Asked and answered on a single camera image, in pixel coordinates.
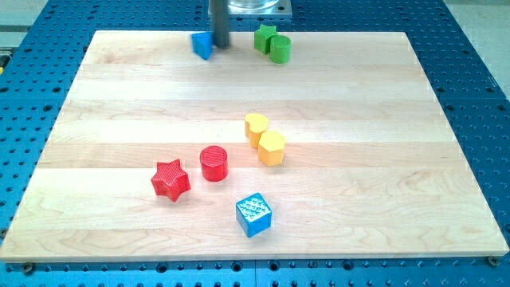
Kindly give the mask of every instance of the red cylinder block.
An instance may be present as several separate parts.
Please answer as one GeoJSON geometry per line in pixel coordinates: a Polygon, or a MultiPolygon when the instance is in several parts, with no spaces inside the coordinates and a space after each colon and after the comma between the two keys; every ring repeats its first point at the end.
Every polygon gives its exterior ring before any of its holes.
{"type": "Polygon", "coordinates": [[[227,154],[223,147],[209,146],[200,153],[200,164],[204,179],[211,182],[223,180],[229,174],[227,154]]]}

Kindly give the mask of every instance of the blue pegboard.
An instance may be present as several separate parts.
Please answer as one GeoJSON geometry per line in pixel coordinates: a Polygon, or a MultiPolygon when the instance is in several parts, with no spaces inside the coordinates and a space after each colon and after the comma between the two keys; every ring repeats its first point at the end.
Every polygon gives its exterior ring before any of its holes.
{"type": "MultiPolygon", "coordinates": [[[[204,0],[49,0],[0,76],[0,229],[6,229],[97,29],[206,30],[204,0]]],[[[280,31],[403,31],[507,241],[510,105],[441,1],[292,0],[291,19],[232,19],[280,31]]],[[[0,263],[0,286],[507,286],[510,257],[319,261],[0,263]]]]}

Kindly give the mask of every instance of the colorful block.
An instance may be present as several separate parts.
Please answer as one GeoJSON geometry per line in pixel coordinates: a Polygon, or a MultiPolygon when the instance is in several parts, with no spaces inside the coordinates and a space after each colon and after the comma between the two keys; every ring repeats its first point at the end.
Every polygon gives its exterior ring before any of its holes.
{"type": "Polygon", "coordinates": [[[285,137],[279,132],[264,132],[258,143],[258,158],[268,166],[284,160],[285,137]]]}
{"type": "Polygon", "coordinates": [[[213,52],[213,34],[211,32],[194,33],[191,35],[193,52],[204,60],[209,60],[213,52]]]}
{"type": "Polygon", "coordinates": [[[156,194],[167,196],[172,202],[191,189],[188,174],[178,159],[171,163],[157,163],[157,172],[151,181],[156,194]]]}
{"type": "Polygon", "coordinates": [[[250,113],[245,116],[245,136],[249,139],[249,145],[251,147],[258,147],[262,132],[265,132],[268,126],[269,119],[264,115],[250,113]]]}
{"type": "Polygon", "coordinates": [[[209,146],[200,153],[200,164],[204,179],[211,182],[223,180],[229,174],[227,154],[223,147],[209,146]]]}
{"type": "Polygon", "coordinates": [[[263,54],[269,53],[271,48],[271,38],[278,35],[276,26],[266,26],[261,24],[260,28],[255,31],[253,47],[263,54]]]}
{"type": "Polygon", "coordinates": [[[249,238],[271,227],[272,216],[273,211],[258,192],[236,203],[236,219],[249,238]]]}
{"type": "Polygon", "coordinates": [[[277,35],[272,37],[269,59],[277,64],[287,63],[290,59],[291,43],[287,36],[277,35]]]}

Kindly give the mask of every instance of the red star block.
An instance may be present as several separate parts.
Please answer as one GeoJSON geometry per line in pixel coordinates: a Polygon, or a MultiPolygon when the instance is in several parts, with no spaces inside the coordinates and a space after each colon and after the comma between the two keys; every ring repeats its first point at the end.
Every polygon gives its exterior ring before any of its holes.
{"type": "Polygon", "coordinates": [[[157,168],[156,174],[151,179],[157,195],[167,196],[171,201],[176,202],[182,193],[191,189],[190,179],[182,170],[180,160],[158,163],[157,168]]]}

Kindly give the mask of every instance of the yellow hexagon block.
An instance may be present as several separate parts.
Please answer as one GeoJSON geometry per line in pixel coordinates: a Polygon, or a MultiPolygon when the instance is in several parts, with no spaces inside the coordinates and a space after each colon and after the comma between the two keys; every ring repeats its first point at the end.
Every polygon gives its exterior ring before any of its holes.
{"type": "Polygon", "coordinates": [[[245,135],[249,139],[249,145],[253,148],[258,147],[262,132],[265,132],[269,126],[269,119],[261,114],[250,113],[245,116],[245,135]]]}
{"type": "Polygon", "coordinates": [[[285,137],[279,132],[264,132],[258,143],[258,158],[268,166],[284,160],[285,137]]]}

